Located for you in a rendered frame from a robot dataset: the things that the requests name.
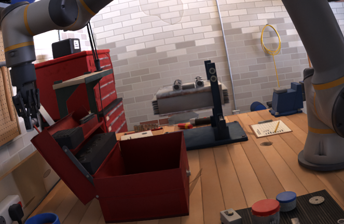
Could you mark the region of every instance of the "wooden table top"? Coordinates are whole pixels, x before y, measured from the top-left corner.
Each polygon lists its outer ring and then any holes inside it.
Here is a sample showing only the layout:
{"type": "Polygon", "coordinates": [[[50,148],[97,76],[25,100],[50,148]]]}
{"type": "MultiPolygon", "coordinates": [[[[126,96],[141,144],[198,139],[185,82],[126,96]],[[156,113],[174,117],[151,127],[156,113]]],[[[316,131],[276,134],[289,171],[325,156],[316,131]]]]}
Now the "wooden table top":
{"type": "MultiPolygon", "coordinates": [[[[238,121],[249,140],[243,143],[188,151],[193,180],[203,168],[201,178],[190,195],[189,216],[129,222],[130,224],[216,224],[219,212],[251,207],[258,200],[273,198],[283,191],[298,196],[326,189],[344,210],[344,170],[317,172],[298,164],[308,133],[307,115],[295,114],[275,118],[267,110],[226,117],[238,121]],[[270,137],[256,138],[250,124],[262,120],[282,120],[293,131],[270,137]],[[261,146],[272,142],[271,146],[261,146]]],[[[166,126],[154,134],[173,132],[178,127],[166,126]]],[[[60,181],[32,215],[52,212],[62,224],[103,224],[97,199],[83,205],[60,181]]]]}

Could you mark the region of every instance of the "black mat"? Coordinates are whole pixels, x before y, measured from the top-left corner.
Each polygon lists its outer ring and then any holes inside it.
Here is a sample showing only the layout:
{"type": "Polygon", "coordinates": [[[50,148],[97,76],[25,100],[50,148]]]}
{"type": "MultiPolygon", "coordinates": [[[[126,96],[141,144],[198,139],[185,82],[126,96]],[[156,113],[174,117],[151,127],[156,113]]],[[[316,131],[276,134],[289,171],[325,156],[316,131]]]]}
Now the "black mat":
{"type": "Polygon", "coordinates": [[[187,151],[245,142],[248,140],[248,137],[239,122],[235,121],[227,123],[227,127],[229,128],[230,138],[220,141],[215,140],[212,126],[184,130],[183,132],[187,151]]]}
{"type": "MultiPolygon", "coordinates": [[[[251,210],[246,208],[236,211],[242,217],[243,224],[252,224],[251,210]]],[[[344,219],[344,211],[326,190],[322,190],[297,197],[294,210],[280,213],[280,224],[292,224],[292,218],[298,218],[300,224],[333,224],[344,219]],[[314,196],[324,197],[324,203],[310,204],[309,199],[314,196]]]]}

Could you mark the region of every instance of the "jar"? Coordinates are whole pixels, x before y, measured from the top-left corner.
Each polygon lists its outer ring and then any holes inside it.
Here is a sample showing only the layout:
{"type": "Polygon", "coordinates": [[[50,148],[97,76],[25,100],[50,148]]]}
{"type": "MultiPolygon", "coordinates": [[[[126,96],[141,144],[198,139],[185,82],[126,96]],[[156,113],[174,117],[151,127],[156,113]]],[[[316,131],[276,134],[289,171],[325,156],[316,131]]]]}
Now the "jar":
{"type": "Polygon", "coordinates": [[[282,192],[277,195],[277,201],[280,203],[281,212],[289,212],[296,208],[296,193],[292,191],[282,192]]]}
{"type": "Polygon", "coordinates": [[[274,199],[264,199],[252,205],[253,224],[279,224],[280,204],[274,199]]]}

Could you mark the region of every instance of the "blue cap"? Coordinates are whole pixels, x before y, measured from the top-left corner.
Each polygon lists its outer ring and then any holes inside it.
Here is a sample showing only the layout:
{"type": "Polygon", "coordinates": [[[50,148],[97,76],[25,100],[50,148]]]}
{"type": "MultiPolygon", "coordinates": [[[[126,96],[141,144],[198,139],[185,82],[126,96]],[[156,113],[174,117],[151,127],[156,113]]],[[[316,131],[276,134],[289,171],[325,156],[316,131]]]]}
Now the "blue cap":
{"type": "Polygon", "coordinates": [[[296,193],[292,191],[282,192],[277,195],[277,200],[279,203],[289,203],[296,200],[296,193]]]}

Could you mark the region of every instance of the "red tool chest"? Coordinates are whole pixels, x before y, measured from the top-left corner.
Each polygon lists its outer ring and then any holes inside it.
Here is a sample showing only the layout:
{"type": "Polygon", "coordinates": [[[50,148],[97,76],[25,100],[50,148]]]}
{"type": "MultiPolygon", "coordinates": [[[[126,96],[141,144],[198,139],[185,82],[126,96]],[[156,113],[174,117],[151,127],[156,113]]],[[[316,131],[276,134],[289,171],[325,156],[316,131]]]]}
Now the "red tool chest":
{"type": "Polygon", "coordinates": [[[82,127],[85,141],[104,133],[95,116],[79,120],[81,108],[44,129],[31,142],[76,196],[100,202],[106,223],[184,216],[189,213],[189,170],[183,132],[119,141],[89,181],[52,138],[57,131],[82,127]]]}
{"type": "Polygon", "coordinates": [[[128,131],[122,98],[118,98],[106,106],[100,112],[100,117],[104,119],[105,128],[103,130],[105,132],[119,133],[128,131]]]}
{"type": "MultiPolygon", "coordinates": [[[[111,57],[109,50],[98,50],[101,68],[104,70],[112,69],[111,57]]],[[[52,86],[55,81],[67,81],[83,75],[85,72],[95,72],[92,51],[83,51],[67,55],[61,58],[35,64],[37,81],[36,85],[40,92],[40,102],[50,114],[53,120],[59,120],[56,93],[52,86]]],[[[94,88],[95,98],[99,110],[105,107],[117,98],[114,75],[103,77],[98,85],[94,88]]],[[[75,111],[83,105],[90,110],[87,99],[86,88],[82,85],[76,89],[67,101],[69,111],[75,111]]]]}

